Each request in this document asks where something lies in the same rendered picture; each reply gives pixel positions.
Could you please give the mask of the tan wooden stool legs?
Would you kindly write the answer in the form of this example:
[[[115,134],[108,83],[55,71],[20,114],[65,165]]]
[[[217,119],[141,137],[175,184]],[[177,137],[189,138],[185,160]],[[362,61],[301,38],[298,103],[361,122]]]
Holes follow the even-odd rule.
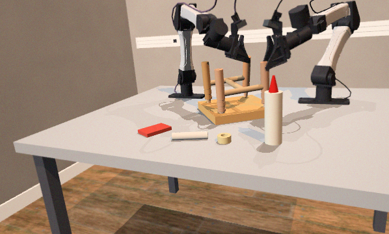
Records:
[[[264,92],[269,90],[269,70],[265,70],[266,64],[268,61],[260,62],[260,74],[261,74],[261,84],[250,86],[250,64],[243,63],[243,75],[224,78],[223,69],[218,68],[214,69],[215,80],[210,79],[209,72],[209,61],[201,62],[202,64],[202,76],[204,84],[204,94],[207,103],[211,103],[211,86],[215,85],[216,96],[217,96],[217,111],[219,113],[226,112],[226,102],[225,96],[231,96],[235,94],[244,93],[244,97],[248,96],[248,92],[253,92],[261,90],[262,104],[264,107]],[[243,86],[237,84],[236,81],[243,81]],[[234,87],[234,89],[224,90],[224,83],[229,84]]]

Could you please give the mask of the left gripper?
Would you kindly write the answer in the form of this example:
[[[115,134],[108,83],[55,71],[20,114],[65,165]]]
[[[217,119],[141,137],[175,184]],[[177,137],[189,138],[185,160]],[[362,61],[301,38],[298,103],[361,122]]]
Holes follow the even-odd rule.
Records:
[[[301,44],[299,42],[300,38],[297,35],[298,34],[296,32],[291,32],[287,35],[274,33],[271,35],[272,37],[270,35],[266,37],[267,50],[263,61],[268,62],[266,64],[265,70],[269,70],[275,66],[286,63],[287,59],[291,58],[290,50]]]

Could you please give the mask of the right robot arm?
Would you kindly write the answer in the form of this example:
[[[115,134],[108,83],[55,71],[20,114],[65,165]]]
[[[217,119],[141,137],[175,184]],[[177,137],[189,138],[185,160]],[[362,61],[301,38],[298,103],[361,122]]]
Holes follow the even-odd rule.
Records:
[[[181,16],[180,16],[181,12]],[[231,16],[231,35],[237,36],[238,29],[247,25],[245,19],[239,19],[237,14]],[[192,35],[196,26],[199,34],[206,34],[202,39],[204,45],[217,48],[219,41],[227,34],[228,26],[223,18],[217,18],[213,14],[201,13],[187,5],[177,4],[174,15],[174,28],[180,38],[181,62],[178,69],[178,84],[181,93],[173,93],[169,98],[202,99],[205,94],[194,94],[192,83],[196,80],[196,72],[192,60]],[[186,30],[184,30],[186,29]]]

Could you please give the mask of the red rectangular block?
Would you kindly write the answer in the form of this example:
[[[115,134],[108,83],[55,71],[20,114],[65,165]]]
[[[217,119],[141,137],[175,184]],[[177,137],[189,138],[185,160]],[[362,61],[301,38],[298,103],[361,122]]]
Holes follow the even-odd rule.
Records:
[[[163,123],[159,123],[156,125],[152,125],[149,127],[138,129],[138,133],[143,135],[143,136],[150,137],[150,136],[158,135],[160,133],[164,133],[164,132],[170,131],[170,130],[172,130],[171,126],[163,124]]]

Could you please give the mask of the tan roll of masking tape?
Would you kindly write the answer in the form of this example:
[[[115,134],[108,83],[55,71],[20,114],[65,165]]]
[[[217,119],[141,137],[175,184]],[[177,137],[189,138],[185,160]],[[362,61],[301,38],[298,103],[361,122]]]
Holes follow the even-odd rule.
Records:
[[[217,135],[217,142],[219,144],[229,144],[231,141],[232,138],[230,133],[220,133]]]

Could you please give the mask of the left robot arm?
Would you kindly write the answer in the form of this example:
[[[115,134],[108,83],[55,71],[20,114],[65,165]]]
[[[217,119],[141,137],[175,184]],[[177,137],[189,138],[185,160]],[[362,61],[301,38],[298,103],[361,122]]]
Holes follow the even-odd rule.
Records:
[[[332,3],[330,6],[339,3]],[[349,15],[350,8],[350,15]],[[319,34],[332,24],[332,37],[322,59],[314,66],[311,73],[311,82],[316,85],[315,97],[300,97],[298,103],[350,105],[347,98],[332,98],[332,86],[336,86],[336,65],[342,49],[351,36],[360,26],[360,16],[356,1],[347,1],[326,11],[310,17],[308,5],[298,5],[289,12],[291,26],[303,44],[312,39],[312,34]],[[282,35],[282,13],[275,12],[271,19],[265,19],[264,27],[272,29],[274,33]],[[337,27],[339,26],[339,27]]]

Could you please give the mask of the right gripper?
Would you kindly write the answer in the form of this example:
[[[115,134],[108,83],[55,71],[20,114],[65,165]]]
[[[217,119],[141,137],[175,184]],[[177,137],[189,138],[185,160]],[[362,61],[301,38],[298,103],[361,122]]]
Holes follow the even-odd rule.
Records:
[[[239,38],[239,41],[238,41]],[[246,62],[250,64],[250,59],[247,55],[244,46],[244,35],[237,34],[230,35],[229,37],[224,36],[217,46],[217,49],[220,49],[225,52],[226,57],[234,60],[239,60],[241,62]]]

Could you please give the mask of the white cylinder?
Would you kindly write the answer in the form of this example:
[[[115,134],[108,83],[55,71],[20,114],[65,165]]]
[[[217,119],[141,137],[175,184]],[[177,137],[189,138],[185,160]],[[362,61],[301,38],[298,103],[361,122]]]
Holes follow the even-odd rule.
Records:
[[[207,131],[172,133],[173,140],[208,139]]]

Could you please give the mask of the cream bottle with red cone cap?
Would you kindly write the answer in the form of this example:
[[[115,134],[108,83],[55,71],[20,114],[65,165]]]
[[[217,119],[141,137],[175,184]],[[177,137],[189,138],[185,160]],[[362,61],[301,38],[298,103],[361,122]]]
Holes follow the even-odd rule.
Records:
[[[278,90],[275,76],[272,76],[269,90],[264,92],[265,143],[277,146],[282,143],[283,91]]]

